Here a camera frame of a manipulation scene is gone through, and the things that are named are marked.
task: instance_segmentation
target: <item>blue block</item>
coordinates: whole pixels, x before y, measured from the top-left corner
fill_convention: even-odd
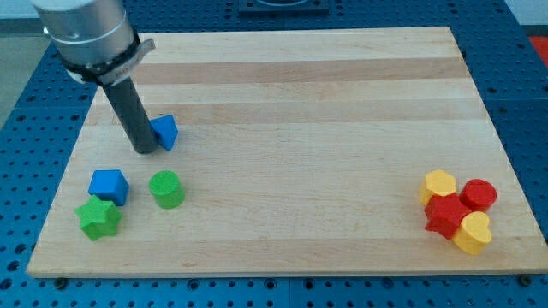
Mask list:
[[[172,115],[165,115],[151,120],[154,133],[158,136],[158,142],[167,151],[171,151],[179,130]]]
[[[110,200],[117,206],[124,206],[128,190],[129,184],[122,171],[115,169],[95,170],[87,192],[90,195],[97,195],[103,201]]]

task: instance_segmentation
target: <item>yellow heart-shaped block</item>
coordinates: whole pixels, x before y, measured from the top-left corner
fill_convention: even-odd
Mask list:
[[[484,212],[475,211],[466,215],[453,235],[453,242],[463,251],[479,255],[491,243],[489,222],[489,216]]]

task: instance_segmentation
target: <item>green star-shaped block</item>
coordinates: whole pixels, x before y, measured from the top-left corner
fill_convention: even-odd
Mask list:
[[[116,227],[122,219],[122,213],[114,202],[103,201],[96,195],[92,195],[86,204],[75,209],[74,212],[80,218],[80,229],[90,240],[103,236],[115,236]]]

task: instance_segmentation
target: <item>wooden board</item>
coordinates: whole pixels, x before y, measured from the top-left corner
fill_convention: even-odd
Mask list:
[[[151,34],[134,72],[172,152],[133,152],[99,91],[39,237],[37,277],[460,275],[545,272],[548,250],[447,27]],[[95,169],[131,188],[119,235],[73,210]],[[161,169],[187,190],[159,209]],[[478,257],[424,230],[417,189],[445,169],[498,189]]]

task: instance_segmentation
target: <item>blue pegboard table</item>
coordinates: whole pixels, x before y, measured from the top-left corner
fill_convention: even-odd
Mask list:
[[[330,13],[237,14],[233,0],[126,1],[140,32],[450,26],[548,236],[548,69],[501,0],[331,0]],[[53,280],[25,274],[92,96],[50,47],[0,132],[0,307],[548,306],[548,275]]]

